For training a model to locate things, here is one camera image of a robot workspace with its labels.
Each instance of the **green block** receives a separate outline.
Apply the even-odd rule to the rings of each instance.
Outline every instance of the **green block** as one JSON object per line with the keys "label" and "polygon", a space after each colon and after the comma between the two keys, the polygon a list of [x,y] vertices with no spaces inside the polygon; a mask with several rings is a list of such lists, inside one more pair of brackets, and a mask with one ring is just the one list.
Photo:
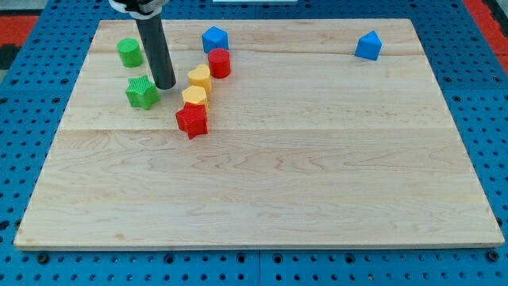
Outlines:
{"label": "green block", "polygon": [[125,90],[130,106],[149,110],[152,104],[158,102],[159,92],[154,83],[148,80],[147,75],[129,79],[129,87]]}
{"label": "green block", "polygon": [[132,38],[125,38],[117,44],[121,62],[127,68],[135,68],[143,63],[139,43]]}

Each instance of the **yellow block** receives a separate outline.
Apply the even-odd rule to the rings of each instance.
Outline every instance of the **yellow block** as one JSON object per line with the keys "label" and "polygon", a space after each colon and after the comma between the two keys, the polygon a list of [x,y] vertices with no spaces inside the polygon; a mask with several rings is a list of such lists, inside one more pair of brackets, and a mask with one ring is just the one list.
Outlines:
{"label": "yellow block", "polygon": [[204,105],[206,112],[208,112],[208,101],[206,100],[206,91],[203,87],[190,86],[186,88],[182,91],[182,98],[184,102]]}
{"label": "yellow block", "polygon": [[212,79],[210,78],[210,69],[206,64],[200,64],[196,69],[189,71],[189,85],[202,87],[209,95],[212,91]]}

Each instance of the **blue block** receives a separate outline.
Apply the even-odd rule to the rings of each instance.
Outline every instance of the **blue block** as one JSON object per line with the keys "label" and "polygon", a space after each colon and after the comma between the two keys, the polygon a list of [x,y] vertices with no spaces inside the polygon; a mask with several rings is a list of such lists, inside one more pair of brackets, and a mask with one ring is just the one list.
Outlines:
{"label": "blue block", "polygon": [[203,50],[208,53],[214,48],[229,49],[228,33],[222,29],[212,26],[202,35]]}
{"label": "blue block", "polygon": [[358,40],[355,56],[368,60],[377,60],[381,46],[383,46],[383,43],[379,39],[378,34],[372,31]]}

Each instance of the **toy block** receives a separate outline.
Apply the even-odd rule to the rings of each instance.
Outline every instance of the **toy block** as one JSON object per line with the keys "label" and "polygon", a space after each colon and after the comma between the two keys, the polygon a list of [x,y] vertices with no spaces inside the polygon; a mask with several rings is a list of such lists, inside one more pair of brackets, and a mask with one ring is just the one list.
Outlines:
{"label": "toy block", "polygon": [[190,86],[182,91],[182,98],[184,102],[189,102],[197,105],[204,105],[208,111],[208,100],[206,99],[206,91],[203,87]]}
{"label": "toy block", "polygon": [[205,106],[186,102],[175,116],[178,128],[186,132],[189,139],[199,134],[208,134]]}
{"label": "toy block", "polygon": [[231,73],[229,52],[223,48],[214,48],[208,53],[208,65],[214,78],[225,78]]}
{"label": "toy block", "polygon": [[355,56],[368,60],[377,60],[381,46],[383,46],[383,43],[379,39],[378,34],[375,31],[371,31],[358,40]]}
{"label": "toy block", "polygon": [[189,71],[187,77],[189,78],[189,85],[204,88],[207,95],[212,91],[210,69],[206,64],[200,64],[196,69]]}
{"label": "toy block", "polygon": [[147,75],[129,79],[129,87],[125,93],[130,106],[142,107],[145,110],[149,110],[153,103],[160,100],[156,85],[148,80]]}
{"label": "toy block", "polygon": [[132,38],[125,38],[117,44],[121,63],[127,68],[135,68],[143,63],[140,44]]}
{"label": "toy block", "polygon": [[208,53],[214,48],[229,49],[228,33],[216,26],[210,27],[202,35],[203,50]]}

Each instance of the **wood grain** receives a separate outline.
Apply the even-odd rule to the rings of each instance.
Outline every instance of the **wood grain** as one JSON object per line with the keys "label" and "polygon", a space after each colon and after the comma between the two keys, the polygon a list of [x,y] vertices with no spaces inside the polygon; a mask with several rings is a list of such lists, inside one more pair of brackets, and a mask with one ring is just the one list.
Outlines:
{"label": "wood grain", "polygon": [[[229,32],[210,133],[175,112],[200,36]],[[131,108],[102,21],[15,239],[24,250],[413,249],[504,242],[405,19],[165,21],[177,86]],[[375,29],[376,62],[352,56]]]}

